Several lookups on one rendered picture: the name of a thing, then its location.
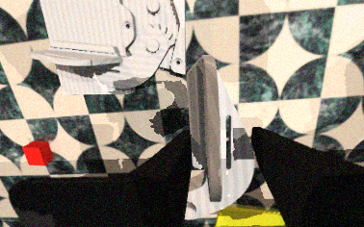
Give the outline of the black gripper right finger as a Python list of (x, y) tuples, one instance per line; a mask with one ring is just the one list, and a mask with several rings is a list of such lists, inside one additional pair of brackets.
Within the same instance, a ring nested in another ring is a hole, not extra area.
[(364, 227), (364, 166), (261, 127), (251, 144), (286, 227)]

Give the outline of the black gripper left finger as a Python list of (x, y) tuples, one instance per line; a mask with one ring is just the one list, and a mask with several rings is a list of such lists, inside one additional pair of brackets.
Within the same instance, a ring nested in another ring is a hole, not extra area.
[(23, 227), (184, 227), (190, 130), (120, 176), (33, 177), (8, 196)]

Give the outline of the yellow flat plate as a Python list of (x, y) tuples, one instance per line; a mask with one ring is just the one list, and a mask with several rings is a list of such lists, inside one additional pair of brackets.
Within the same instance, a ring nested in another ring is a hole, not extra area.
[(286, 227), (280, 212), (226, 207), (215, 227)]

